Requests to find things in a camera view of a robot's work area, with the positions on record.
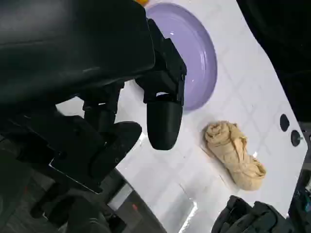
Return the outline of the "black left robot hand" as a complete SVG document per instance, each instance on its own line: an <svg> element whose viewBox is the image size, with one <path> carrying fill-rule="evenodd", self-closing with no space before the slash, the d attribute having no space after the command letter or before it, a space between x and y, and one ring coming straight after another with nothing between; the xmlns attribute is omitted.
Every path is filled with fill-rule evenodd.
<svg viewBox="0 0 311 233"><path fill-rule="evenodd" d="M152 147L172 149L186 75L172 40L134 0L0 3L0 134L61 183L99 194L134 147L141 126L115 121L130 80L143 90Z"/></svg>

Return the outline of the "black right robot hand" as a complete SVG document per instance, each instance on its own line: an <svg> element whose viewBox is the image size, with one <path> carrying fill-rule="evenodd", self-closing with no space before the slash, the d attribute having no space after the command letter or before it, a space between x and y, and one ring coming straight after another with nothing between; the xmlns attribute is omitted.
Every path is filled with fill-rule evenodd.
<svg viewBox="0 0 311 233"><path fill-rule="evenodd" d="M292 233L290 223L271 205L256 201L250 206L242 198L230 196L218 215L213 233Z"/></svg>

